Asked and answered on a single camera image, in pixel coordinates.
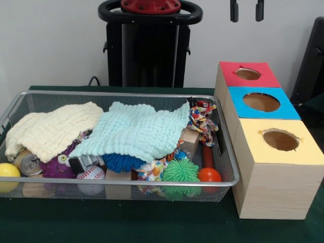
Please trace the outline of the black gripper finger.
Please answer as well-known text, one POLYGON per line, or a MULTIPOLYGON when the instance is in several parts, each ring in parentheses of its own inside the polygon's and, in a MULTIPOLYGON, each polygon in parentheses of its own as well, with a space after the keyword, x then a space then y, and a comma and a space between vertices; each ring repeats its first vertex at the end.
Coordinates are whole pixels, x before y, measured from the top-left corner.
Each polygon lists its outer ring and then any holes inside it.
POLYGON ((237 0, 230 0, 230 21, 238 22, 238 3, 237 0))
POLYGON ((257 0, 255 13, 255 19, 257 22, 264 20, 264 0, 257 0))

